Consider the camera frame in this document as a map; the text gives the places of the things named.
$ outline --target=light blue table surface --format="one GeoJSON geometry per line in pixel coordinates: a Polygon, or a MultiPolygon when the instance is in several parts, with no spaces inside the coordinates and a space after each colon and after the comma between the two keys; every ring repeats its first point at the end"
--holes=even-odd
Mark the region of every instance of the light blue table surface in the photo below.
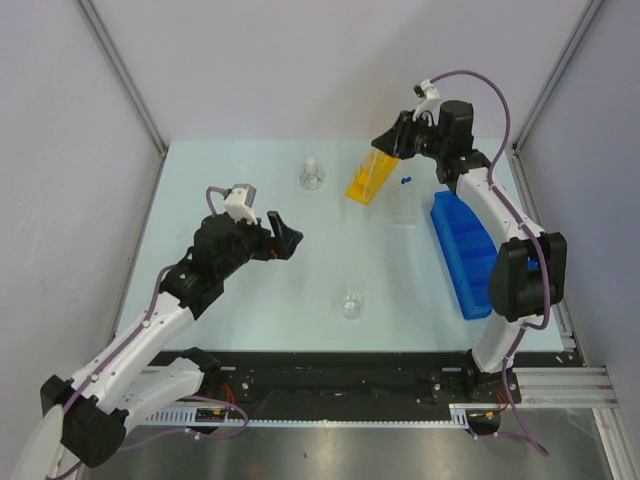
{"type": "MultiPolygon", "coordinates": [[[[499,141],[477,139],[475,145],[492,158],[499,141]]],[[[254,211],[265,225],[266,212],[277,210],[305,238],[289,261],[252,261],[240,268],[225,282],[222,297],[167,350],[472,348],[487,319],[467,321],[460,312],[429,216],[433,194],[446,189],[437,182],[435,162],[422,157],[401,162],[365,207],[344,192],[369,150],[366,140],[172,143],[118,331],[146,308],[158,271],[182,258],[192,244],[208,215],[206,188],[250,183],[258,190],[254,211]],[[297,184],[310,155],[326,172],[315,192],[297,184]],[[394,210],[400,179],[408,175],[417,212],[417,222],[409,226],[397,224],[394,210]],[[354,286],[364,296],[364,310],[358,319],[348,320],[341,314],[340,298],[354,286]]],[[[518,201],[506,158],[496,172],[518,201]]],[[[221,209],[221,197],[214,201],[221,209]]],[[[524,351],[562,349],[555,321],[545,331],[528,332],[521,346],[524,351]]]]}

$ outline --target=yellow box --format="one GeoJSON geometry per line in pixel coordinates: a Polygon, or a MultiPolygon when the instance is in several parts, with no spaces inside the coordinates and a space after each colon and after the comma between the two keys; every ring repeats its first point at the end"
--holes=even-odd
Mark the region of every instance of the yellow box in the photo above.
{"type": "Polygon", "coordinates": [[[371,149],[345,195],[364,205],[369,205],[398,162],[397,158],[390,157],[378,149],[371,149]]]}

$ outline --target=blue container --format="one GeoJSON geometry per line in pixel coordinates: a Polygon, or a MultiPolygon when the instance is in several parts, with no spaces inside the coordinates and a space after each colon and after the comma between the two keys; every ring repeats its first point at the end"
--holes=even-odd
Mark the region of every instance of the blue container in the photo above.
{"type": "Polygon", "coordinates": [[[442,253],[466,320],[491,313],[489,277],[496,247],[478,217],[451,192],[436,193],[431,209],[442,253]]]}

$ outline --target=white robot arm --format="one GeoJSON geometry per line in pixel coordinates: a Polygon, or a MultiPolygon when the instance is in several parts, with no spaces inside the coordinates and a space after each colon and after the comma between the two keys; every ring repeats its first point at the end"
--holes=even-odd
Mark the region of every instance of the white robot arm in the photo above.
{"type": "Polygon", "coordinates": [[[391,129],[371,145],[402,160],[418,154],[433,158],[438,181],[471,208],[499,249],[489,281],[489,299],[499,315],[489,321],[470,352],[476,377],[484,377],[478,381],[495,384],[505,359],[508,367],[513,362],[512,346],[517,346],[522,327],[542,314],[547,287],[551,305],[562,300],[567,244],[560,233],[546,233],[509,201],[493,177],[491,162],[473,148],[470,103],[446,101],[440,106],[438,123],[433,121],[427,110],[435,108],[440,98],[434,90],[430,81],[416,86],[414,91],[422,99],[418,108],[400,112],[391,129]],[[531,269],[529,260],[538,268],[531,269]]]}
{"type": "Polygon", "coordinates": [[[217,191],[226,211],[206,217],[185,257],[160,272],[149,308],[70,380],[52,376],[41,388],[45,414],[63,405],[62,445],[89,467],[110,458],[150,414],[193,395],[207,378],[219,382],[220,365],[198,349],[156,373],[140,374],[222,295],[224,280],[238,268],[249,260],[288,260],[303,238],[273,211],[267,213],[273,236],[262,228],[251,209],[252,186],[217,191]]]}

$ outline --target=wire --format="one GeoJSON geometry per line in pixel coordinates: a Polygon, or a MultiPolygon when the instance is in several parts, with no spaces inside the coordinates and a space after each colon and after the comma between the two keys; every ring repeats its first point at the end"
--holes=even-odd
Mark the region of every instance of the wire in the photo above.
{"type": "Polygon", "coordinates": [[[496,164],[498,163],[500,156],[502,155],[502,153],[504,152],[507,146],[507,142],[509,141],[509,134],[511,131],[511,113],[509,111],[509,105],[507,104],[507,99],[505,98],[500,88],[498,88],[498,86],[494,82],[492,82],[489,78],[485,77],[484,75],[471,70],[453,70],[451,72],[443,73],[442,75],[438,75],[437,77],[432,78],[431,83],[436,83],[442,79],[452,77],[455,75],[469,75],[482,80],[487,85],[489,85],[496,92],[496,94],[498,95],[498,98],[500,98],[500,103],[502,103],[502,107],[504,108],[505,132],[504,132],[504,138],[502,139],[502,143],[500,144],[500,148],[498,149],[496,156],[491,161],[491,165],[489,166],[489,171],[487,173],[487,182],[489,183],[489,188],[493,191],[493,193],[495,193],[495,195],[498,197],[500,202],[502,202],[502,204],[509,211],[509,213],[514,218],[514,220],[518,223],[518,227],[521,228],[522,231],[524,231],[527,237],[529,237],[529,239],[531,240],[531,243],[533,244],[533,248],[536,251],[536,255],[538,256],[538,263],[540,264],[540,273],[542,274],[542,290],[543,290],[543,298],[544,298],[542,323],[540,325],[536,325],[535,323],[531,323],[531,322],[523,323],[518,332],[518,335],[516,335],[516,338],[513,341],[513,344],[509,348],[507,355],[502,360],[502,383],[504,384],[504,390],[506,392],[507,399],[509,400],[509,404],[511,405],[511,409],[513,410],[516,420],[518,421],[518,424],[520,425],[520,428],[524,433],[524,436],[515,434],[515,433],[514,434],[503,433],[500,435],[502,435],[503,437],[508,436],[509,438],[525,439],[527,442],[533,445],[533,447],[541,455],[547,457],[549,456],[549,451],[546,448],[544,448],[540,443],[538,443],[538,441],[535,438],[533,438],[532,433],[529,431],[526,424],[524,423],[524,420],[520,412],[518,411],[515,402],[513,401],[513,396],[511,395],[511,390],[509,389],[509,384],[508,384],[509,381],[507,377],[507,369],[509,366],[509,362],[512,359],[512,357],[515,355],[515,352],[518,349],[518,347],[520,346],[520,342],[522,342],[526,329],[533,328],[534,330],[544,330],[545,328],[547,328],[547,325],[549,324],[549,319],[551,317],[551,294],[550,294],[550,287],[549,287],[549,271],[547,269],[547,262],[544,256],[544,251],[542,250],[542,246],[540,245],[540,242],[536,238],[536,235],[533,233],[531,228],[529,228],[529,226],[525,223],[524,218],[522,218],[522,215],[520,215],[518,210],[509,201],[507,196],[504,193],[502,193],[502,190],[500,189],[500,187],[495,184],[493,179],[493,171],[495,170],[496,164]]]}
{"type": "Polygon", "coordinates": [[[223,383],[222,388],[231,397],[231,403],[236,403],[236,395],[233,393],[231,386],[228,383],[223,383]]]}
{"type": "Polygon", "coordinates": [[[57,477],[47,477],[47,480],[64,480],[65,478],[69,478],[72,474],[74,474],[80,467],[82,466],[82,462],[78,462],[76,463],[73,467],[71,467],[69,470],[67,470],[66,472],[64,472],[62,475],[59,475],[57,477]]]}
{"type": "Polygon", "coordinates": [[[444,80],[445,78],[449,78],[457,75],[468,75],[470,77],[475,77],[479,80],[482,80],[484,83],[489,85],[494,92],[496,92],[496,94],[498,95],[498,98],[500,98],[500,103],[502,103],[502,108],[504,108],[504,118],[505,118],[504,137],[502,139],[502,144],[500,144],[500,148],[498,149],[496,156],[493,157],[493,160],[491,161],[491,166],[489,167],[489,179],[490,179],[489,184],[492,184],[493,169],[495,168],[495,164],[498,162],[498,159],[502,155],[502,152],[504,152],[505,148],[507,148],[507,142],[509,141],[509,134],[511,133],[511,112],[509,110],[509,104],[507,103],[507,99],[505,98],[502,91],[498,88],[498,86],[493,81],[491,81],[488,77],[485,77],[481,73],[474,72],[473,70],[452,70],[450,72],[446,72],[441,75],[438,75],[437,77],[432,78],[431,83],[436,83],[436,82],[439,82],[440,80],[444,80]]]}
{"type": "MultiPolygon", "coordinates": [[[[153,287],[153,294],[151,295],[151,302],[149,303],[149,307],[147,308],[147,311],[145,312],[145,315],[143,317],[143,321],[151,319],[151,316],[153,315],[153,313],[154,313],[154,311],[156,309],[156,303],[158,302],[158,295],[160,294],[160,284],[162,283],[162,279],[163,279],[165,273],[167,273],[169,270],[171,270],[174,266],[175,265],[168,265],[168,266],[164,267],[162,270],[160,270],[160,272],[158,273],[158,276],[156,277],[155,286],[153,287]]],[[[143,329],[144,329],[144,326],[142,325],[142,322],[140,322],[140,324],[133,330],[133,332],[131,332],[131,334],[129,334],[129,336],[120,345],[118,345],[116,348],[114,348],[113,352],[111,352],[109,355],[107,355],[107,357],[102,362],[100,362],[100,364],[93,370],[93,372],[91,372],[87,376],[87,378],[84,379],[84,381],[80,384],[80,387],[78,387],[78,389],[75,392],[73,392],[73,395],[71,395],[71,397],[69,397],[69,400],[67,400],[65,402],[64,406],[62,407],[62,411],[65,414],[67,412],[69,412],[69,410],[71,409],[73,404],[76,402],[76,400],[78,400],[80,395],[82,395],[82,393],[91,384],[91,378],[94,375],[100,375],[111,364],[111,362],[113,362],[113,360],[118,355],[120,355],[120,353],[122,353],[122,351],[125,348],[127,348],[131,344],[131,342],[133,342],[136,339],[136,337],[140,334],[140,332],[143,329]]],[[[55,478],[47,477],[47,479],[48,480],[63,480],[65,478],[69,477],[69,475],[71,475],[73,472],[78,470],[78,468],[80,468],[81,465],[82,465],[82,462],[78,462],[73,467],[71,467],[69,470],[67,470],[65,473],[63,473],[62,475],[60,475],[58,477],[55,477],[55,478]]]]}
{"type": "Polygon", "coordinates": [[[227,194],[229,193],[229,190],[227,190],[226,188],[220,188],[220,187],[207,188],[207,191],[205,193],[205,196],[207,197],[207,205],[209,205],[209,210],[211,210],[211,214],[217,215],[216,207],[213,205],[213,199],[211,198],[212,193],[219,193],[220,195],[222,195],[223,198],[226,198],[227,194]]]}
{"type": "Polygon", "coordinates": [[[215,433],[206,434],[206,433],[196,432],[194,430],[191,430],[190,428],[186,428],[186,429],[185,428],[172,428],[170,430],[165,430],[165,431],[160,432],[160,433],[158,433],[156,435],[153,435],[153,436],[151,436],[151,437],[149,437],[149,438],[147,438],[147,439],[145,439],[145,440],[143,440],[141,442],[134,443],[133,445],[128,445],[126,447],[122,447],[122,448],[120,448],[118,450],[118,453],[130,452],[132,450],[135,450],[136,448],[143,447],[143,446],[153,442],[154,440],[157,440],[158,438],[166,437],[167,435],[175,435],[177,433],[186,433],[188,435],[191,434],[191,435],[194,435],[196,439],[198,439],[200,437],[205,437],[205,438],[223,440],[223,439],[235,437],[236,435],[241,434],[249,426],[249,416],[247,415],[247,412],[245,412],[242,408],[238,407],[237,405],[233,405],[232,403],[223,402],[222,400],[217,400],[215,398],[203,397],[201,395],[190,395],[188,397],[183,398],[183,400],[202,400],[202,401],[212,402],[212,403],[227,407],[227,409],[229,409],[230,411],[236,411],[242,416],[242,419],[243,419],[242,425],[240,425],[233,432],[225,433],[225,434],[222,434],[222,435],[216,435],[215,433]]]}
{"type": "Polygon", "coordinates": [[[498,389],[498,401],[500,402],[500,413],[504,412],[507,408],[509,408],[509,400],[504,396],[502,390],[498,389]]]}

